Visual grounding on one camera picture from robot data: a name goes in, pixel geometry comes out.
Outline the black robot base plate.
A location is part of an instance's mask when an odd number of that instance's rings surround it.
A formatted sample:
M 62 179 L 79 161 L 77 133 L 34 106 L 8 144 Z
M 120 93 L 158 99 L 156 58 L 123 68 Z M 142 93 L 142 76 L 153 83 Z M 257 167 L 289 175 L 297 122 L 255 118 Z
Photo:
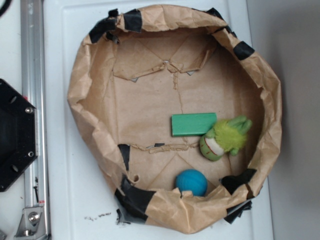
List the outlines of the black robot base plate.
M 36 159 L 36 108 L 0 80 L 0 191 L 7 191 Z

